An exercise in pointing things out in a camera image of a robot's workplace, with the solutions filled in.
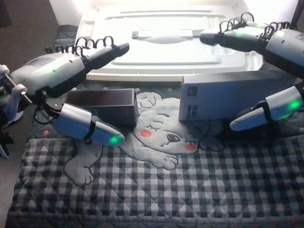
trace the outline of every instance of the robotic hand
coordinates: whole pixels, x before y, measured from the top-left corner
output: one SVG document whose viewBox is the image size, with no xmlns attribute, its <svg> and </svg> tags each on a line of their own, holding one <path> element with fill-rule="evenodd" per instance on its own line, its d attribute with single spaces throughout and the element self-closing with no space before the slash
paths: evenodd
<svg viewBox="0 0 304 228">
<path fill-rule="evenodd" d="M 56 99 L 85 81 L 91 70 L 104 67 L 129 51 L 128 43 L 116 46 L 112 37 L 112 45 L 106 47 L 107 38 L 102 39 L 103 49 L 97 49 L 98 41 L 93 40 L 88 40 L 93 42 L 93 48 L 88 47 L 87 40 L 85 47 L 68 46 L 65 50 L 62 46 L 57 47 L 56 51 L 60 48 L 61 53 L 53 53 L 49 47 L 46 49 L 48 54 L 26 63 L 10 76 L 8 68 L 0 65 L 0 129 L 14 120 L 17 112 L 34 104 L 37 105 L 35 113 L 44 109 L 50 116 L 50 121 L 45 123 L 35 119 L 40 124 L 52 124 L 66 135 L 84 139 L 85 144 L 123 144 L 124 136 L 118 129 L 83 108 L 62 104 Z M 8 143 L 13 143 L 12 138 L 0 131 L 0 155 L 4 158 Z"/>
<path fill-rule="evenodd" d="M 304 34 L 290 30 L 289 22 L 272 22 L 270 25 L 246 22 L 244 14 L 220 32 L 202 32 L 200 41 L 208 45 L 219 44 L 237 51 L 255 51 L 264 60 L 296 77 L 304 79 Z M 234 131 L 242 131 L 286 118 L 304 106 L 304 82 L 273 94 L 239 113 L 230 124 Z"/>
</svg>

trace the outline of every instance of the gray floor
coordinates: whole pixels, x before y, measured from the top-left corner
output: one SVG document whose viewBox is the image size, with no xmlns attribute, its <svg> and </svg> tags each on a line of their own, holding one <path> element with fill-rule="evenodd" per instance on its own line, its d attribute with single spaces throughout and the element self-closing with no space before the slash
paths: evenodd
<svg viewBox="0 0 304 228">
<path fill-rule="evenodd" d="M 4 0 L 12 25 L 0 28 L 0 64 L 11 71 L 31 59 L 43 55 L 45 46 L 52 46 L 58 23 L 49 0 Z M 5 226 L 12 200 L 20 158 L 31 129 L 33 108 L 26 110 L 22 121 L 8 129 L 15 144 L 9 147 L 7 160 L 0 159 L 0 228 Z"/>
</svg>

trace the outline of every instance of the box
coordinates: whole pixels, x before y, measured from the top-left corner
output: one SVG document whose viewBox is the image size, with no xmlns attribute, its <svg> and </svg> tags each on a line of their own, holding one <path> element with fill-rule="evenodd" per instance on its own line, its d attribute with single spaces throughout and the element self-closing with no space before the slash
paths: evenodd
<svg viewBox="0 0 304 228">
<path fill-rule="evenodd" d="M 181 84 L 179 120 L 234 118 L 295 81 L 296 77 L 279 69 L 186 75 Z"/>
<path fill-rule="evenodd" d="M 135 89 L 70 91 L 66 103 L 77 105 L 115 127 L 133 129 L 138 118 Z"/>
</svg>

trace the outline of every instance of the white wall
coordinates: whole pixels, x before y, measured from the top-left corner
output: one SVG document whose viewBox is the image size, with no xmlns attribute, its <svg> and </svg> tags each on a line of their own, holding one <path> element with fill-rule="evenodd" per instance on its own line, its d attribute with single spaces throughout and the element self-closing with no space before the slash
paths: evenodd
<svg viewBox="0 0 304 228">
<path fill-rule="evenodd" d="M 50 0 L 59 25 L 78 26 L 92 0 Z M 244 0 L 256 21 L 291 21 L 298 0 Z"/>
</svg>

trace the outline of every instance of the quilted blanket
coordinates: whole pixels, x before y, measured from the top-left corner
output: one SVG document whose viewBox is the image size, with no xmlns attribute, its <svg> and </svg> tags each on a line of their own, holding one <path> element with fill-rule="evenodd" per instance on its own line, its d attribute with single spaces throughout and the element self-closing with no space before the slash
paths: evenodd
<svg viewBox="0 0 304 228">
<path fill-rule="evenodd" d="M 178 122 L 180 83 L 77 90 L 123 87 L 136 88 L 140 116 L 120 148 L 84 148 L 34 124 L 7 228 L 304 227 L 302 111 L 237 133 L 221 121 Z"/>
</svg>

